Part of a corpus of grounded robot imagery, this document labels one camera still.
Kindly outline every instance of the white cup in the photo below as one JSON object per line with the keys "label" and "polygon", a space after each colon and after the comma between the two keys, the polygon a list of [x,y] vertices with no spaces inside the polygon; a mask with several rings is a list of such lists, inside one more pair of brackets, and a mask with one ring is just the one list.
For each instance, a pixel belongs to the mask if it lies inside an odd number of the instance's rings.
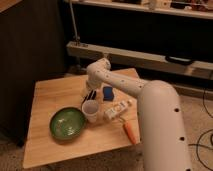
{"label": "white cup", "polygon": [[96,100],[86,100],[81,110],[90,123],[96,122],[99,113],[99,104]]}

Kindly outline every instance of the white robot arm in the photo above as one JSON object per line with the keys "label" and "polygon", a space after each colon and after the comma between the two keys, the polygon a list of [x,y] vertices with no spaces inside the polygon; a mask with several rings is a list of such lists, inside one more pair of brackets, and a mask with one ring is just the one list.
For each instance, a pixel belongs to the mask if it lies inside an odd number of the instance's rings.
{"label": "white robot arm", "polygon": [[179,96],[163,81],[144,81],[109,71],[103,58],[87,67],[87,89],[105,82],[137,99],[145,171],[192,171]]}

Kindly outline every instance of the carrot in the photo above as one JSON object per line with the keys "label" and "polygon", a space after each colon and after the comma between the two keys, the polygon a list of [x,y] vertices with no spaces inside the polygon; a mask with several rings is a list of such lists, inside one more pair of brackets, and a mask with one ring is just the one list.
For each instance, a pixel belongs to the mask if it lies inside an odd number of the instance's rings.
{"label": "carrot", "polygon": [[133,134],[132,127],[131,127],[130,123],[125,121],[124,124],[123,124],[123,128],[124,128],[128,138],[129,138],[129,140],[131,141],[131,143],[136,144],[136,139],[135,139],[135,136]]}

